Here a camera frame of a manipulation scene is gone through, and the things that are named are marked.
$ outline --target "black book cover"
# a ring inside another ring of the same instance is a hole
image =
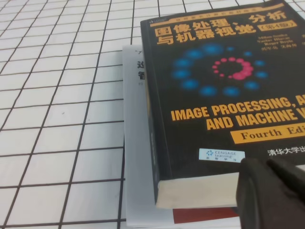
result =
[[[285,1],[141,22],[154,181],[305,164],[305,22]]]

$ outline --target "book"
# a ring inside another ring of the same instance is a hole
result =
[[[236,206],[243,158],[305,164],[305,22],[272,0],[141,22],[160,208]]]
[[[240,222],[232,208],[162,209],[154,201],[142,46],[123,47],[125,199],[129,227],[231,228]]]

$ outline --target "black object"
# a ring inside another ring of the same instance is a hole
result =
[[[242,229],[304,229],[305,172],[278,158],[243,159],[236,201]]]

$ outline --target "yellow label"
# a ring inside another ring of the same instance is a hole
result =
[[[204,19],[204,18],[215,18],[215,17],[224,17],[224,16],[239,15],[239,14],[246,14],[246,13],[257,13],[257,12],[278,9],[283,6],[284,6],[284,4],[280,3],[280,4],[277,4],[274,6],[269,6],[269,7],[252,7],[252,8],[238,9],[238,10],[226,10],[226,11],[213,12],[213,13],[190,15],[190,16],[179,17],[179,18],[172,18],[172,19],[169,19],[168,21],[153,23],[150,25],[150,27],[159,26],[159,25],[168,25],[168,24],[173,24],[173,23],[182,22],[182,21],[192,21],[192,20],[198,20],[198,19]]]
[[[231,131],[235,144],[305,136],[305,123]]]
[[[282,22],[258,25],[257,27],[260,29],[260,31],[269,31],[269,30],[287,29],[296,26],[297,24],[293,20],[290,20],[290,21],[282,21]]]

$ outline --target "cengage learning logo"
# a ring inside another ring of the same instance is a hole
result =
[[[206,154],[208,155],[208,156],[213,156],[213,151],[212,150],[208,150],[207,152],[206,152]]]

